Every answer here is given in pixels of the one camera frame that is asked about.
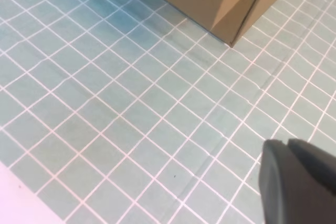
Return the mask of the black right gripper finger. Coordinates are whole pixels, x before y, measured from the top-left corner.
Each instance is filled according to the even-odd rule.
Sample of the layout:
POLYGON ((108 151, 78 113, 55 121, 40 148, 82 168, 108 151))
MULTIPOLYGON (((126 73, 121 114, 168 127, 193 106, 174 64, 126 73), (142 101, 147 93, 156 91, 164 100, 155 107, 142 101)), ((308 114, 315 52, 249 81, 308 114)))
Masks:
POLYGON ((299 139, 266 140, 262 152, 265 223, 335 223, 335 156, 299 139))

